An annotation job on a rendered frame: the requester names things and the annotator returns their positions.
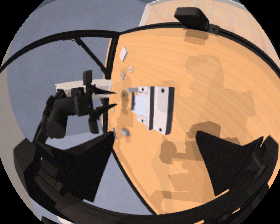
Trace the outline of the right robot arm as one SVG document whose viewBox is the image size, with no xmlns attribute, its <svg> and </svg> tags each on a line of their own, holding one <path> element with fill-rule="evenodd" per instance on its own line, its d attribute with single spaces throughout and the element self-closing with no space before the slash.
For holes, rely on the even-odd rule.
<svg viewBox="0 0 280 224">
<path fill-rule="evenodd" d="M 56 93 L 54 97 L 50 96 L 46 101 L 47 108 L 45 107 L 46 110 L 45 112 L 43 111 L 42 122 L 40 122 L 36 131 L 37 134 L 35 134 L 33 142 L 31 143 L 34 143 L 36 139 L 45 143 L 48 137 L 51 139 L 61 139 L 65 137 L 67 120 L 68 116 L 70 116 L 67 108 L 68 97 L 63 89 L 57 89 L 57 92 L 58 93 Z M 78 117 L 91 114 L 89 95 L 84 94 L 86 94 L 84 93 L 84 87 L 71 89 L 71 96 L 73 97 L 70 97 L 70 102 L 74 102 L 74 109 L 72 109 L 71 112 Z"/>
</svg>

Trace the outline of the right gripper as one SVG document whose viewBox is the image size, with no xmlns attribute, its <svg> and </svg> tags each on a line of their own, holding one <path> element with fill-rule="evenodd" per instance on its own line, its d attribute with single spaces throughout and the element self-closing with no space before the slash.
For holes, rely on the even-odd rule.
<svg viewBox="0 0 280 224">
<path fill-rule="evenodd" d="M 106 90 L 96 88 L 96 84 L 92 85 L 91 83 L 92 83 L 92 70 L 87 70 L 83 73 L 83 85 L 87 84 L 86 85 L 86 94 L 88 94 L 88 90 L 89 90 L 89 93 L 90 93 L 90 95 L 89 94 L 88 95 L 89 95 L 89 99 L 90 99 L 89 100 L 89 105 L 90 105 L 90 109 L 91 109 L 91 114 L 89 114 L 90 118 L 88 120 L 88 124 L 89 124 L 89 128 L 90 128 L 90 132 L 92 134 L 99 134 L 97 120 L 100 120 L 99 117 L 104 112 L 106 112 L 107 110 L 117 106 L 117 103 L 108 104 L 108 105 L 104 105 L 104 106 L 99 106 L 99 107 L 96 107 L 96 109 L 93 109 L 92 94 L 93 93 L 95 95 L 96 94 L 117 94 L 117 92 L 106 91 Z M 74 116 L 76 114 L 72 114 L 72 112 L 71 112 L 71 110 L 74 109 L 74 102 L 70 102 L 70 97 L 67 98 L 67 108 L 68 108 L 69 115 Z M 90 102 L 91 102 L 91 104 L 90 104 Z M 95 123 L 93 123 L 93 122 L 95 122 Z"/>
</svg>

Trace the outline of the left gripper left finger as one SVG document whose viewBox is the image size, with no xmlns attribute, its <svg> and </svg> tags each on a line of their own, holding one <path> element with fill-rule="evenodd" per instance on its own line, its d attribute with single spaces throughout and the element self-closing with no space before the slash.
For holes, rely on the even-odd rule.
<svg viewBox="0 0 280 224">
<path fill-rule="evenodd" d="M 42 159 L 59 169 L 84 199 L 93 203 L 114 141 L 114 132 L 109 131 L 65 150 L 39 140 L 34 143 Z"/>
</svg>

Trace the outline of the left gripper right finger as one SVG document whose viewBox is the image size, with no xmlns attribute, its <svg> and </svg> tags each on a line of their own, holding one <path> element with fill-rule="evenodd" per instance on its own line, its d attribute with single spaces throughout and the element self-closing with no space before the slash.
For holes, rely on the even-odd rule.
<svg viewBox="0 0 280 224">
<path fill-rule="evenodd" d="M 261 146 L 264 136 L 246 145 L 238 145 L 199 130 L 195 139 L 206 165 L 214 195 L 217 196 L 228 190 L 228 185 L 242 170 L 251 154 Z"/>
</svg>

